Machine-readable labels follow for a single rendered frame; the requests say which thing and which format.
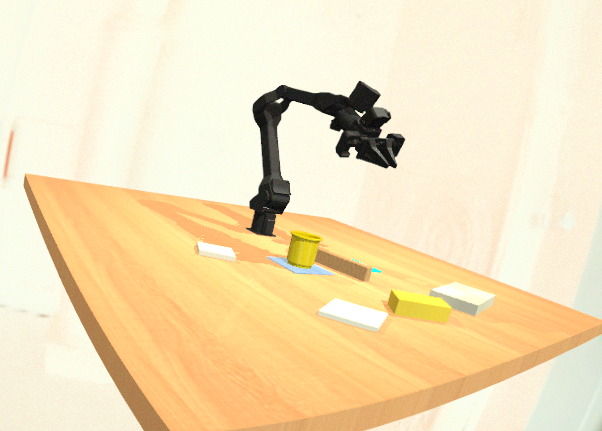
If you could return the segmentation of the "yellow cup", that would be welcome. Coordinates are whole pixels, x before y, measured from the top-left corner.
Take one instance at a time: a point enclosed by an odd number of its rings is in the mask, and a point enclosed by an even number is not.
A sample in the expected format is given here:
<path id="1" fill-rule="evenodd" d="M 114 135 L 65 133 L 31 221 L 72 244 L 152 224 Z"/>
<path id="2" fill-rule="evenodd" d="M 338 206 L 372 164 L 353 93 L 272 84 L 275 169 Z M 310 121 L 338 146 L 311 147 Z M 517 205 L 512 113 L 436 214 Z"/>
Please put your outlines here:
<path id="1" fill-rule="evenodd" d="M 319 243 L 323 239 L 317 235 L 302 231 L 291 231 L 290 233 L 292 237 L 287 262 L 296 267 L 311 268 L 316 259 Z"/>

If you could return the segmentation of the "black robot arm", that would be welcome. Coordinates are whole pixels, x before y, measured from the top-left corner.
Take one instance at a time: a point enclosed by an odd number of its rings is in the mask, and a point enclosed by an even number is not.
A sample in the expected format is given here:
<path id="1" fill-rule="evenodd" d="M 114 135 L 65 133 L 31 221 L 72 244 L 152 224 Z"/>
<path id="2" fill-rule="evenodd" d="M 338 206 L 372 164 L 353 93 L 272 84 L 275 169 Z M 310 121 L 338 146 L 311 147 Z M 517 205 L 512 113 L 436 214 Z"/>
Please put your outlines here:
<path id="1" fill-rule="evenodd" d="M 355 119 L 359 131 L 367 128 L 380 129 L 391 120 L 391 112 L 374 106 L 381 94 L 364 82 L 359 81 L 350 96 L 331 92 L 313 93 L 280 85 L 277 89 L 263 93 L 253 104 L 253 118 L 260 129 L 263 178 L 258 193 L 249 200 L 249 209 L 254 210 L 249 232 L 259 236 L 276 237 L 273 234 L 276 214 L 282 215 L 290 202 L 290 182 L 281 176 L 277 126 L 281 114 L 295 101 L 312 106 L 321 113 L 333 116 L 329 128 L 345 132 L 348 123 Z M 276 100 L 284 99 L 280 103 Z M 361 117 L 359 113 L 365 114 Z"/>

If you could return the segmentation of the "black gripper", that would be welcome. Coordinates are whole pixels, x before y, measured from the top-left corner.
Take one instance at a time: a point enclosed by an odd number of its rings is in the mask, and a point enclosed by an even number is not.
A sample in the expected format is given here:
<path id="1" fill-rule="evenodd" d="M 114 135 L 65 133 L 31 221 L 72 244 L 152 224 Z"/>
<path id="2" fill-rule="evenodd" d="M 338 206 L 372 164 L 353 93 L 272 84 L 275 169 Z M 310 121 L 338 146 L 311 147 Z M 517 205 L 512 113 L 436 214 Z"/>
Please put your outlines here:
<path id="1" fill-rule="evenodd" d="M 355 118 L 361 119 L 361 118 Z M 340 158 L 349 158 L 350 147 L 355 147 L 357 152 L 356 159 L 375 164 L 379 167 L 388 169 L 397 167 L 396 157 L 405 143 L 402 134 L 391 133 L 386 138 L 380 138 L 380 131 L 373 128 L 362 134 L 355 119 L 351 120 L 346 126 L 345 132 L 342 132 L 337 142 L 336 153 Z"/>

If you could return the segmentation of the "yellow rectangular block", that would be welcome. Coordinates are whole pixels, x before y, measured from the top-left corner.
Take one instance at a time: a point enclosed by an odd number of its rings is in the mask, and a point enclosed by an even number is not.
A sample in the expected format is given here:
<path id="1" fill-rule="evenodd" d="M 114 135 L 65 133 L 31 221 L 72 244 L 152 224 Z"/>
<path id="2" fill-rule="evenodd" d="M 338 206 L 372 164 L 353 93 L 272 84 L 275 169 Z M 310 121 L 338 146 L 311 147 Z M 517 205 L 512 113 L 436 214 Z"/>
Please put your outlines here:
<path id="1" fill-rule="evenodd" d="M 452 310 L 442 299 L 391 289 L 387 303 L 395 315 L 446 322 Z"/>

